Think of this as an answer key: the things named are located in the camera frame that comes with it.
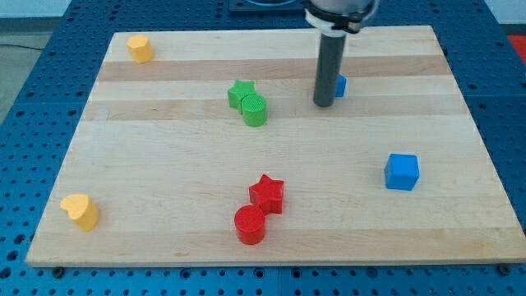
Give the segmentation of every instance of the yellow object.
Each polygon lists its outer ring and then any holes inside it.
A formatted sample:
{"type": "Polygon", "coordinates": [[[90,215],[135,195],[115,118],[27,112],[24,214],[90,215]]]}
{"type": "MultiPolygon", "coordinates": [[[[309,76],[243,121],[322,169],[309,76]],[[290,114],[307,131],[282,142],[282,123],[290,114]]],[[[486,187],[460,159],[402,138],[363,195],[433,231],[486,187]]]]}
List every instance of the yellow object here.
{"type": "Polygon", "coordinates": [[[60,207],[84,231],[90,231],[97,225],[99,208],[86,194],[67,196],[60,201],[60,207]]]}
{"type": "Polygon", "coordinates": [[[154,57],[150,40],[144,35],[135,35],[126,42],[131,57],[138,63],[149,62],[154,57]]]}

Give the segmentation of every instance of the toy block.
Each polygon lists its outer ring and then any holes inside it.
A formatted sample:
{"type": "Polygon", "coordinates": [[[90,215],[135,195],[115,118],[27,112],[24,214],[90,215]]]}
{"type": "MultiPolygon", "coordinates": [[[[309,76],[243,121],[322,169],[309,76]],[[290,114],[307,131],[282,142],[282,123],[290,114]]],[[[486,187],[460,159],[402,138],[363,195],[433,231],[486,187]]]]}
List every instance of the toy block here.
{"type": "Polygon", "coordinates": [[[259,127],[266,122],[266,101],[260,95],[247,95],[241,102],[243,121],[249,127],[259,127]]]}
{"type": "Polygon", "coordinates": [[[259,206],[265,215],[283,212],[284,181],[274,180],[263,174],[260,182],[248,188],[250,202],[259,206]]]}
{"type": "Polygon", "coordinates": [[[135,35],[126,42],[130,55],[137,63],[149,62],[154,57],[150,40],[144,35],[135,35]]]}
{"type": "Polygon", "coordinates": [[[60,207],[83,231],[90,231],[99,220],[99,208],[86,194],[73,194],[60,201],[60,207]]]}
{"type": "Polygon", "coordinates": [[[388,189],[411,191],[420,177],[416,155],[392,154],[384,169],[385,186],[388,189]]]}
{"type": "Polygon", "coordinates": [[[347,78],[338,74],[338,84],[336,85],[336,98],[342,98],[345,95],[345,87],[347,86],[347,78]]]}
{"type": "Polygon", "coordinates": [[[228,105],[237,109],[242,114],[242,101],[248,95],[255,95],[254,81],[236,80],[233,87],[228,90],[228,105]]]}
{"type": "Polygon", "coordinates": [[[241,243],[255,245],[265,237],[265,213],[258,206],[242,206],[233,221],[241,243]]]}

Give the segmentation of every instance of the floor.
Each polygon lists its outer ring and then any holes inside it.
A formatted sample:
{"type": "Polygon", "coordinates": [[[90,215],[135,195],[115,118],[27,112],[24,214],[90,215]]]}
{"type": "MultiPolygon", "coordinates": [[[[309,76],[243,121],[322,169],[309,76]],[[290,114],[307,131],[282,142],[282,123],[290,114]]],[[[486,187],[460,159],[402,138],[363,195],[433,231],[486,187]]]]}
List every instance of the floor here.
{"type": "Polygon", "coordinates": [[[50,33],[0,35],[0,124],[50,36],[50,33]]]}

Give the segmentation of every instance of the red star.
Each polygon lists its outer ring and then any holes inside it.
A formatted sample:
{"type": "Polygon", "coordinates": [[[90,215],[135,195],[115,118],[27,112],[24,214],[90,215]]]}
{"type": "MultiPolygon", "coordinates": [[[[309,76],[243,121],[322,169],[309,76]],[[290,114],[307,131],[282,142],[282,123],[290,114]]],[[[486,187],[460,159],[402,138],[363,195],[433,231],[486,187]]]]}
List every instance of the red star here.
{"type": "Polygon", "coordinates": [[[248,188],[250,202],[259,206],[265,215],[269,213],[281,214],[283,205],[284,181],[273,180],[263,174],[260,182],[248,188]]]}

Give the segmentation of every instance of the blue pegboard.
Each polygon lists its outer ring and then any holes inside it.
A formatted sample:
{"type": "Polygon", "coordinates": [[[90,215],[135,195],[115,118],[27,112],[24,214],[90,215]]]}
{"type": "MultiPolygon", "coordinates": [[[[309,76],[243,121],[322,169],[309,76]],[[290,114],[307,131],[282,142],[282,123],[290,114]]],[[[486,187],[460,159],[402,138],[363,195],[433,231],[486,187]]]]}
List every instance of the blue pegboard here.
{"type": "MultiPolygon", "coordinates": [[[[433,26],[526,227],[525,68],[486,4],[382,0],[375,25],[433,26]]],[[[232,15],[226,0],[72,0],[0,126],[0,295],[526,294],[526,265],[68,268],[55,279],[50,269],[24,263],[115,31],[307,26],[302,13],[232,15]]]]}

